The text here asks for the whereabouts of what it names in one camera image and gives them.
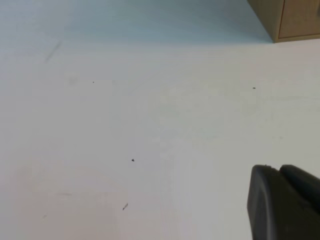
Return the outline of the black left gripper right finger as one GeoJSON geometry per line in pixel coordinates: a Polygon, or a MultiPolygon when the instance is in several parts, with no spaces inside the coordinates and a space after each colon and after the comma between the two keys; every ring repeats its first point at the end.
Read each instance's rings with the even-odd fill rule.
{"type": "Polygon", "coordinates": [[[320,179],[309,172],[290,164],[282,165],[279,169],[288,181],[319,181],[320,179]]]}

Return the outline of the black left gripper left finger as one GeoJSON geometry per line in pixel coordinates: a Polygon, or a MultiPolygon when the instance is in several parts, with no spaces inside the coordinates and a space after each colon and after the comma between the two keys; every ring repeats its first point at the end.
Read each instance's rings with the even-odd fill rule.
{"type": "Polygon", "coordinates": [[[254,240],[318,240],[320,180],[287,180],[280,170],[255,165],[247,211],[254,240]]]}

